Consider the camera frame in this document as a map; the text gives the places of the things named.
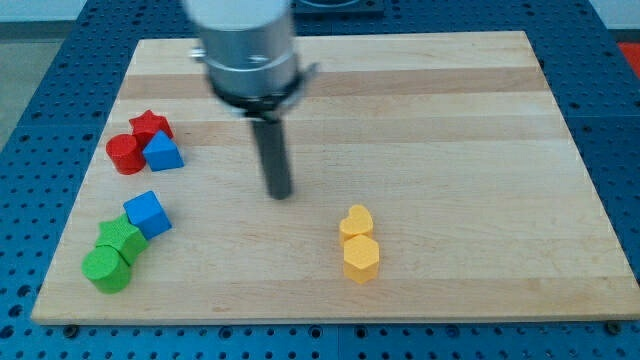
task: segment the wood grain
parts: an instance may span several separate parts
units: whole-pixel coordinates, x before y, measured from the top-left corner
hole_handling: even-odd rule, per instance
[[[298,39],[322,72],[287,117],[295,194],[267,197],[249,127],[186,59],[141,41],[32,317],[43,324],[632,319],[640,291],[521,32]],[[106,141],[147,108],[185,168],[117,174]],[[174,228],[105,296],[97,223],[154,190]],[[379,278],[342,275],[338,223],[374,217]]]

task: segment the yellow block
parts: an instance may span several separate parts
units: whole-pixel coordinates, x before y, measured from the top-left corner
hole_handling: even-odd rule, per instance
[[[344,247],[345,241],[358,235],[373,235],[373,218],[363,205],[353,205],[349,216],[340,221],[340,246]]]
[[[380,247],[366,235],[358,235],[344,244],[344,275],[364,284],[378,277]]]

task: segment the blue block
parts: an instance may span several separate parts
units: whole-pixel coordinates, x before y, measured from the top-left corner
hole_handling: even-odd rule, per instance
[[[153,136],[142,151],[151,171],[175,169],[184,166],[178,146],[162,130]]]
[[[129,222],[137,226],[147,240],[171,229],[169,218],[153,191],[147,191],[125,202],[124,210]]]

